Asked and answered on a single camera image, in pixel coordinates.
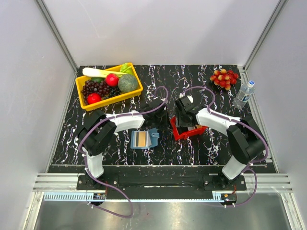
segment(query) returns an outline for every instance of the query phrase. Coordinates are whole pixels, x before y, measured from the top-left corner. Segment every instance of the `cantaloupe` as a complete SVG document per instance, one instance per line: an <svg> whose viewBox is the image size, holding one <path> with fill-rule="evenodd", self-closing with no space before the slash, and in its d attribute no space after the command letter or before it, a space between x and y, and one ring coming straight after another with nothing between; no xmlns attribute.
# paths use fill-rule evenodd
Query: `cantaloupe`
<svg viewBox="0 0 307 230"><path fill-rule="evenodd" d="M132 74L124 74L118 81L118 87L122 92L131 92L138 89L138 80Z"/></svg>

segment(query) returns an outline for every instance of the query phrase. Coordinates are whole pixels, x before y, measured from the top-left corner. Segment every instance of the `red box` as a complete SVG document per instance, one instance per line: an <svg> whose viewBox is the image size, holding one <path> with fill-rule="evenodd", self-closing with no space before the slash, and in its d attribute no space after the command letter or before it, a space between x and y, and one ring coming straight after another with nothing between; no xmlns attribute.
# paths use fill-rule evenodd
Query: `red box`
<svg viewBox="0 0 307 230"><path fill-rule="evenodd" d="M179 134L177 127L176 127L176 117L175 116L170 119L170 123L173 128L173 134L174 134L175 140L187 139L195 135L202 135L205 132L205 130L208 128L207 126L203 126L202 128L196 128L194 130Z"/></svg>

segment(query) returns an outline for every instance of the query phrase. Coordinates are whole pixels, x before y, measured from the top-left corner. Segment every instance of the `plastic bottle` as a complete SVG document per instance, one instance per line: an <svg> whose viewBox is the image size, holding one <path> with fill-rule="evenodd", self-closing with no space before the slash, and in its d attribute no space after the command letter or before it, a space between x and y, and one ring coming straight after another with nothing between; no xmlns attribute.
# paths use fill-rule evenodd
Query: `plastic bottle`
<svg viewBox="0 0 307 230"><path fill-rule="evenodd" d="M239 90L239 93L236 95L236 98L234 99L233 106L242 109L246 102L248 102L249 98L252 96L252 94L255 91L254 88L255 82L250 80L247 84L243 84Z"/></svg>

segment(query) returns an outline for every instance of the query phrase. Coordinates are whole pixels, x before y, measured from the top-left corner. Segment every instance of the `grapes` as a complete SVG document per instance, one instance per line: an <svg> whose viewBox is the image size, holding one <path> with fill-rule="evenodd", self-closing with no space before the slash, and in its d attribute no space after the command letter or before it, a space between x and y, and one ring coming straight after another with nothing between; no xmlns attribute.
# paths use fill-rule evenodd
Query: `grapes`
<svg viewBox="0 0 307 230"><path fill-rule="evenodd" d="M109 93L109 98L115 97L115 96L118 96L118 95L120 95L119 87L118 86L112 87L111 90L110 90L110 93Z"/></svg>
<svg viewBox="0 0 307 230"><path fill-rule="evenodd" d="M87 80L85 82L85 85L82 87L81 93L83 95L84 103L88 105L87 97L91 93L97 93L102 99L108 99L111 97L115 97L120 95L119 88L116 87L110 87L107 85L107 83L103 80L101 82Z"/></svg>

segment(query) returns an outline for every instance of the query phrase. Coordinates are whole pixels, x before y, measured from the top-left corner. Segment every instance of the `yellow basket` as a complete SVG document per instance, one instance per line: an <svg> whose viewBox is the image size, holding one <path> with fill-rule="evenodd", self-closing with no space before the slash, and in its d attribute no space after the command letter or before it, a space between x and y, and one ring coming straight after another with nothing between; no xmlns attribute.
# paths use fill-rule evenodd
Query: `yellow basket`
<svg viewBox="0 0 307 230"><path fill-rule="evenodd" d="M81 108L85 109L86 111L91 111L91 110L94 110L94 109L97 109L97 108L100 108L100 107L103 107L103 106L106 106L106 105L109 105L109 104L120 102L122 100L125 100L125 99L128 99L128 98L140 95L141 92L143 91L143 86L141 84L141 81L140 81L137 73L135 72L133 64L132 63L128 63L128 66L132 67L133 73L134 73L136 79L138 80L138 83L139 83L138 89L135 90L135 91L123 93L123 94L115 96L115 97L111 97L109 99L102 100L100 102L96 102L94 104L86 105L84 103L83 95L81 93L81 90L82 90L83 86L85 85L85 82L87 80L90 80L91 77L81 76L81 77L76 78L76 85L77 85L77 90L78 90L78 95L79 95L79 100L80 100ZM120 71L120 67L121 67L121 65L120 66L115 66L115 67L112 67L112 68L109 68L109 69L106 69L106 70L119 72Z"/></svg>

